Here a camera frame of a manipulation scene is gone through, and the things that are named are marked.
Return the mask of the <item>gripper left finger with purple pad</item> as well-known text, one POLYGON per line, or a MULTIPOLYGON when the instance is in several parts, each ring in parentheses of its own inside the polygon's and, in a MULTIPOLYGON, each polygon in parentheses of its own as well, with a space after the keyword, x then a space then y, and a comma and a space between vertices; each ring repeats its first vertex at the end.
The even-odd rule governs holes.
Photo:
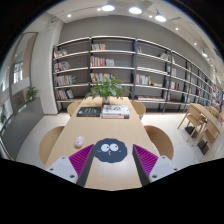
POLYGON ((94 157, 94 145, 89 145, 75 154, 59 157, 47 171, 67 181, 85 186, 94 157))

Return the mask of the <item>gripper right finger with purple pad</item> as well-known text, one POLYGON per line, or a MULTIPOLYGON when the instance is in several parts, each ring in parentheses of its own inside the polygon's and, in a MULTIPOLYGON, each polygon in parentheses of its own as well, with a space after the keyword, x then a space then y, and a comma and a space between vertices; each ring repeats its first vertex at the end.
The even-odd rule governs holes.
POLYGON ((143 186, 178 170, 176 165, 167 156, 156 156, 138 145, 133 145, 132 154, 140 182, 143 186))

